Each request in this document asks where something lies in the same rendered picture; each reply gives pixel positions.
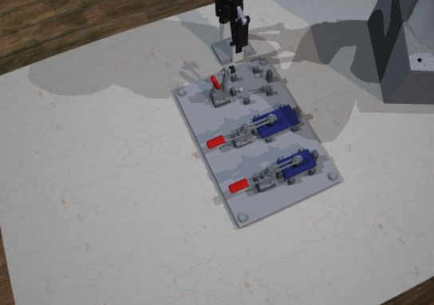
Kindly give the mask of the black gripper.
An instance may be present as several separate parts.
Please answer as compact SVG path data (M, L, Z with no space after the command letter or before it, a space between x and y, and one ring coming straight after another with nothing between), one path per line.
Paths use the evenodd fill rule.
M220 22L220 41L232 37L231 60L233 62L242 60L243 47L248 46L250 22L250 17L245 17L243 13L243 0L215 0L215 14Z

